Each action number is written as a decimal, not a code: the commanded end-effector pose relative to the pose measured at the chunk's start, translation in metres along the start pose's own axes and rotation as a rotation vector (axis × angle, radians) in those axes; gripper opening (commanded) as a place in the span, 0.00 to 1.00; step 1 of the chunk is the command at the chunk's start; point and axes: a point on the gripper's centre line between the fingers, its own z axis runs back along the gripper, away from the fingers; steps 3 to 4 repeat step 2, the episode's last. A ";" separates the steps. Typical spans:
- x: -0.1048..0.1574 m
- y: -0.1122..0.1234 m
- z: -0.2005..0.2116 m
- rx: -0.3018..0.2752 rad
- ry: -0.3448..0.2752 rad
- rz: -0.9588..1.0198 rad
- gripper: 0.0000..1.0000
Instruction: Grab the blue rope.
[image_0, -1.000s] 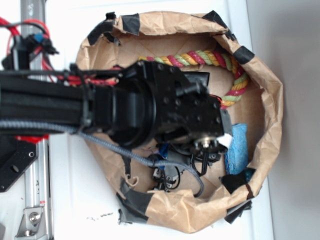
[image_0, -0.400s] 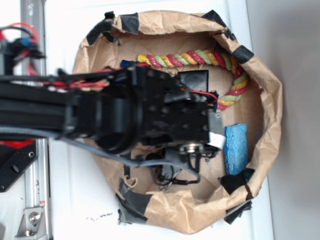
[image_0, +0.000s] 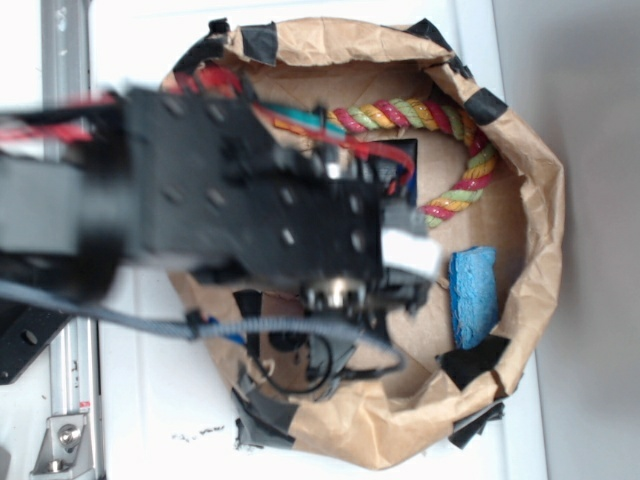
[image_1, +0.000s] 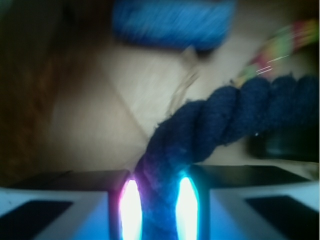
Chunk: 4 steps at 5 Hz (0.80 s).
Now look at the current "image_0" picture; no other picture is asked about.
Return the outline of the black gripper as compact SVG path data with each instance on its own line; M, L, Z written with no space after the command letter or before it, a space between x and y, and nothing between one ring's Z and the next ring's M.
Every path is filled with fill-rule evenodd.
M192 271L231 292L247 355L283 396L319 400L343 381L384 376L349 367L357 342L388 348L387 314L417 312L438 274L440 250L416 208L388 196L369 164L372 155L399 162L406 183L411 160L379 141L368 149L336 179L265 171L227 183L215 237L223 262Z

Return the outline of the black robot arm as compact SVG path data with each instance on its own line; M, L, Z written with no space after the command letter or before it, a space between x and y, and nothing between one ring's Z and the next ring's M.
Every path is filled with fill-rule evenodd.
M63 148L57 160L1 155L3 311L189 340L267 333L311 347L304 393L316 397L404 367L386 316L425 303L441 249L398 147L242 93L146 89L5 111L1 139ZM101 304L124 265L294 293L304 314L141 320Z

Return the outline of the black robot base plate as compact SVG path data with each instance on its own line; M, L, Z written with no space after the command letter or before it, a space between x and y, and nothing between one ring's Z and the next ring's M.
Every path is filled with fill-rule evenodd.
M1 301L1 385L14 383L68 323L67 314Z

